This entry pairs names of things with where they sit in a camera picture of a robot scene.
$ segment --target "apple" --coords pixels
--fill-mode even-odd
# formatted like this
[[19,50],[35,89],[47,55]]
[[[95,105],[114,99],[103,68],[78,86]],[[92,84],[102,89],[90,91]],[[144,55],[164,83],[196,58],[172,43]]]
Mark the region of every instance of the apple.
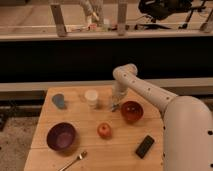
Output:
[[111,127],[108,123],[105,122],[98,125],[97,133],[103,139],[108,139],[112,136]]

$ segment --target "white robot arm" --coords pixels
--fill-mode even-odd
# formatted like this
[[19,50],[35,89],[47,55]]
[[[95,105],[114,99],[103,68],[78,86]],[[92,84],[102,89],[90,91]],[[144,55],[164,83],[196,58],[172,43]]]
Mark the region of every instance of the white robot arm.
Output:
[[199,99],[178,96],[136,77],[133,64],[114,69],[113,102],[131,88],[156,106],[164,123],[164,171],[213,171],[213,115]]

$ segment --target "wooden table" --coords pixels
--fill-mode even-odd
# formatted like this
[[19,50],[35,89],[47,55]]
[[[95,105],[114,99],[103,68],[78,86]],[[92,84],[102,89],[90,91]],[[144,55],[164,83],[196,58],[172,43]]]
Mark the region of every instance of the wooden table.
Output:
[[[88,89],[99,92],[98,109],[91,109],[84,99]],[[63,93],[67,109],[60,110],[52,103],[52,97]],[[137,123],[127,124],[120,110],[110,112],[111,86],[58,87],[48,90],[39,122],[33,137],[31,149],[25,164],[25,171],[56,171],[72,161],[83,150],[85,159],[75,163],[68,170],[73,171],[162,171],[163,123],[157,108],[128,90],[122,103],[134,100],[144,109],[144,115]],[[72,123],[77,130],[75,144],[66,153],[51,150],[46,143],[48,131],[59,122]],[[113,137],[101,139],[97,126],[108,122],[113,129]],[[143,159],[135,154],[135,149],[146,135],[155,139],[154,145]]]

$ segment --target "metal spoon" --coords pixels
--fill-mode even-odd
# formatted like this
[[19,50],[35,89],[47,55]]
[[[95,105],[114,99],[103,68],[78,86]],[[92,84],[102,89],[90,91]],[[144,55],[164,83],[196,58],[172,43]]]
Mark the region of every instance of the metal spoon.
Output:
[[73,165],[75,162],[82,160],[84,157],[86,157],[87,155],[87,151],[83,151],[81,154],[79,154],[75,160],[73,160],[71,163],[67,164],[66,166],[64,166],[63,168],[59,169],[58,171],[65,171],[67,170],[68,167],[70,167],[71,165]]

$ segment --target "wooden bowl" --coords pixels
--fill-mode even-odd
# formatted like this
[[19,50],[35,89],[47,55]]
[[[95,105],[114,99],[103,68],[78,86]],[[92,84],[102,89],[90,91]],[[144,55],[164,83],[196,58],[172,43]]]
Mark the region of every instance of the wooden bowl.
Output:
[[126,122],[134,123],[143,116],[143,108],[135,101],[127,101],[121,106],[121,114]]
[[76,137],[76,130],[70,123],[62,122],[53,126],[47,134],[47,145],[55,151],[70,148]]

